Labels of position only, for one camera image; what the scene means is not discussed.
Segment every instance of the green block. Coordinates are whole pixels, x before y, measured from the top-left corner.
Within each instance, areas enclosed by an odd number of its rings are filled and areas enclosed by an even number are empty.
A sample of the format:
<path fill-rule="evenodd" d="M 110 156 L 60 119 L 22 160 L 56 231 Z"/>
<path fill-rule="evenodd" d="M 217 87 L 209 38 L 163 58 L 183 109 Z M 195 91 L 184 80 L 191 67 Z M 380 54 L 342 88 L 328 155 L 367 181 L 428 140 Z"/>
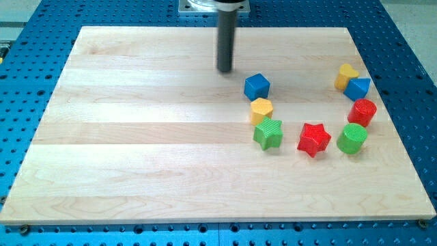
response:
<path fill-rule="evenodd" d="M 272 120 L 269 117 L 264 117 L 263 121 L 255 127 L 253 140 L 257 141 L 262 150 L 267 150 L 270 147 L 278 148 L 282 142 L 282 121 Z"/>
<path fill-rule="evenodd" d="M 367 131 L 356 123 L 345 125 L 337 140 L 337 147 L 346 154 L 356 154 L 367 138 Z"/>

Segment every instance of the green cylinder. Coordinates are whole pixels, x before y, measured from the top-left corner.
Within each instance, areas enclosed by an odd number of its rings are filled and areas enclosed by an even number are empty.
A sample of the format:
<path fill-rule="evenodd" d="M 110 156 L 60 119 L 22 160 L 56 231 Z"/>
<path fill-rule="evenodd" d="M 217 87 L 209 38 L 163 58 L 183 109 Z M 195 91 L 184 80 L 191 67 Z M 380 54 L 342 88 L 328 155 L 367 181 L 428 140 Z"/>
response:
<path fill-rule="evenodd" d="M 337 147 L 346 154 L 356 154 L 367 138 L 367 131 L 356 123 L 345 125 L 337 140 Z"/>

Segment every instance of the yellow block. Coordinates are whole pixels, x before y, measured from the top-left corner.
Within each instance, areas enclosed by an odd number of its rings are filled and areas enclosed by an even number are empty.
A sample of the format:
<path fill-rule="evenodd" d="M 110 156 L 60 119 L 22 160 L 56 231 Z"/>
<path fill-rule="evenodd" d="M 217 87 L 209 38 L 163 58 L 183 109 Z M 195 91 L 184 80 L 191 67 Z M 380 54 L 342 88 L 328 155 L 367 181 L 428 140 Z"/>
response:
<path fill-rule="evenodd" d="M 251 102 L 251 123 L 256 126 L 262 122 L 264 116 L 272 118 L 273 105 L 268 99 L 258 98 Z"/>
<path fill-rule="evenodd" d="M 358 78 L 360 73 L 355 70 L 350 64 L 343 64 L 340 67 L 339 75 L 335 80 L 335 87 L 339 90 L 345 90 L 350 79 Z"/>

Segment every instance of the yellow hexagonal prism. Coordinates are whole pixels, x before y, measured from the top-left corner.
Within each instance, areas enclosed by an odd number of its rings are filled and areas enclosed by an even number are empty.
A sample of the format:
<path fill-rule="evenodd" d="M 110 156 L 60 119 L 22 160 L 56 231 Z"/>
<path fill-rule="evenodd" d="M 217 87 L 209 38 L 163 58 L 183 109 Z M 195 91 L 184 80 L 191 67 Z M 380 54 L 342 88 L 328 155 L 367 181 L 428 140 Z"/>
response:
<path fill-rule="evenodd" d="M 273 114 L 272 102 L 268 99 L 258 98 L 251 102 L 251 124 L 256 126 L 262 122 L 264 116 L 269 118 Z"/>

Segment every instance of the red block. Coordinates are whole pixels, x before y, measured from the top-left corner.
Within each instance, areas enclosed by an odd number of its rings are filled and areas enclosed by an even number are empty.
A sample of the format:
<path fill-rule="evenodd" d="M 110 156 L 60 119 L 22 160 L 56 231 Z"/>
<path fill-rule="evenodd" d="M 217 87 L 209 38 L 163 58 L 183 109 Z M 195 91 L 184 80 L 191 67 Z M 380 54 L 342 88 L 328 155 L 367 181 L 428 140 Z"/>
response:
<path fill-rule="evenodd" d="M 357 123 L 361 126 L 368 126 L 376 113 L 376 105 L 367 99 L 355 101 L 348 115 L 349 123 Z"/>
<path fill-rule="evenodd" d="M 330 141 L 330 135 L 325 131 L 323 124 L 307 124 L 303 125 L 300 133 L 300 141 L 298 150 L 303 150 L 311 157 L 319 151 L 324 151 Z"/>

